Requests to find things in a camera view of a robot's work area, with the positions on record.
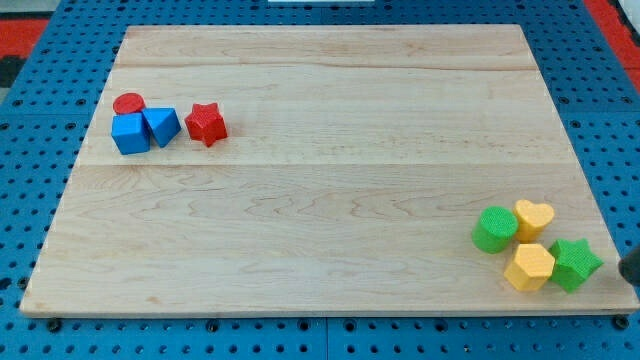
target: yellow block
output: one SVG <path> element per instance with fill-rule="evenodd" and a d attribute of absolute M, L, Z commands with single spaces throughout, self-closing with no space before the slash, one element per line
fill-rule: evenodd
<path fill-rule="evenodd" d="M 534 242 L 555 215 L 551 205 L 534 204 L 529 200 L 518 200 L 513 213 L 518 219 L 518 231 L 514 237 L 521 244 Z"/>
<path fill-rule="evenodd" d="M 504 277 L 519 291 L 536 291 L 547 282 L 556 259 L 540 244 L 520 244 Z"/>

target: green cylinder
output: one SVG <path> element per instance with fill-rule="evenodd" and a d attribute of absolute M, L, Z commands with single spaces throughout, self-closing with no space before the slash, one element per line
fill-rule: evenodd
<path fill-rule="evenodd" d="M 480 219 L 471 232 L 471 238 L 478 249 L 496 254 L 509 245 L 516 231 L 518 231 L 518 219 L 511 210 L 491 206 L 480 214 Z"/>

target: table surface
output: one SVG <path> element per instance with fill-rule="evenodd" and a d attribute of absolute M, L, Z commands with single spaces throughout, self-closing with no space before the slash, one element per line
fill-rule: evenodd
<path fill-rule="evenodd" d="M 122 157 L 110 105 L 223 106 Z M 587 237 L 576 293 L 502 278 L 482 209 L 551 203 L 541 242 Z M 633 289 L 514 25 L 133 27 L 25 297 L 29 316 L 264 317 L 629 312 Z"/>

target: green block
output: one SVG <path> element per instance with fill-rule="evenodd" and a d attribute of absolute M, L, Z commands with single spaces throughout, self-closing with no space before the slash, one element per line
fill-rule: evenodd
<path fill-rule="evenodd" d="M 480 214 L 480 219 L 471 232 L 471 239 L 478 249 L 495 254 L 509 245 L 516 231 L 518 231 L 518 219 L 511 210 L 491 206 Z"/>
<path fill-rule="evenodd" d="M 589 249 L 587 239 L 569 241 L 557 239 L 549 249 L 556 258 L 553 274 L 549 280 L 572 293 L 600 267 L 603 262 Z"/>

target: blue cube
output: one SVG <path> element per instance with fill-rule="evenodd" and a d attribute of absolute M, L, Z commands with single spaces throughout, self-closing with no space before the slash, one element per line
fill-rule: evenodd
<path fill-rule="evenodd" d="M 172 108 L 146 108 L 142 115 L 151 129 L 158 146 L 165 147 L 180 132 L 176 110 Z"/>
<path fill-rule="evenodd" d="M 149 130 L 140 113 L 114 116 L 111 137 L 122 155 L 149 151 Z"/>

